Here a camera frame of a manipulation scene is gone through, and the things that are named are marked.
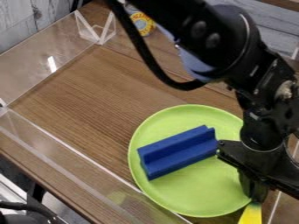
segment green plate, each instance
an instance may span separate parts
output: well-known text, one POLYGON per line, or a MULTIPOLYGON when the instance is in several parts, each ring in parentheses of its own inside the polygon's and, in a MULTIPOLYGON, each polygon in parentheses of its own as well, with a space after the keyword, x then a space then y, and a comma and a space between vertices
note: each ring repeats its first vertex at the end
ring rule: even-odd
POLYGON ((147 118, 135 131, 128 149, 131 173, 145 194, 166 209, 191 217, 230 214, 250 202, 237 169, 215 156, 149 181, 137 149, 203 124, 215 128, 219 140, 239 140, 239 118, 217 108, 183 105, 147 118))

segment yellow handle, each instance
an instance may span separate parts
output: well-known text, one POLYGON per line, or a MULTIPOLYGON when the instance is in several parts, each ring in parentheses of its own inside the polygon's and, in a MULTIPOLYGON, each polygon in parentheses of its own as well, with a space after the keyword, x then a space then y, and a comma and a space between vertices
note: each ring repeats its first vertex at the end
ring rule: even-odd
POLYGON ((251 203, 247 205, 238 224, 262 224, 262 205, 251 203))

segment blue foam block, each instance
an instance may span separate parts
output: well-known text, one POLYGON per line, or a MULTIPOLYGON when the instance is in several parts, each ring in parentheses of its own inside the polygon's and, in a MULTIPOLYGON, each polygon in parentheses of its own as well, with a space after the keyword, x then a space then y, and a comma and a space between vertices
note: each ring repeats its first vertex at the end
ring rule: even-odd
POLYGON ((185 131, 138 149, 149 180, 199 162, 217 154, 215 129, 207 126, 185 131))

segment lime green plate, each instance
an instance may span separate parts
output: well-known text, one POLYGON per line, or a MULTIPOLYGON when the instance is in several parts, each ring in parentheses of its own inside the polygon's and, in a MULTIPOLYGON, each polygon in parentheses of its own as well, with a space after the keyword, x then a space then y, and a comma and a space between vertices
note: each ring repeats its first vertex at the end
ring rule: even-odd
POLYGON ((215 156, 149 181, 137 151, 202 125, 215 128, 219 140, 239 140, 242 121, 229 112, 199 105, 169 108, 147 118, 135 131, 128 165, 138 186, 157 204, 191 217, 215 217, 235 212, 250 202, 237 169, 215 156))

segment blue block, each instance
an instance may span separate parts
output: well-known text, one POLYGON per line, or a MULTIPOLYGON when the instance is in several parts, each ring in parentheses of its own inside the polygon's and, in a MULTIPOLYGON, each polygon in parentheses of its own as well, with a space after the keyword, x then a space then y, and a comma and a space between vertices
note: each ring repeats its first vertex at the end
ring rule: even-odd
POLYGON ((141 163, 149 180, 214 156, 217 149, 215 129, 209 129, 207 126, 187 130, 139 148, 141 163))

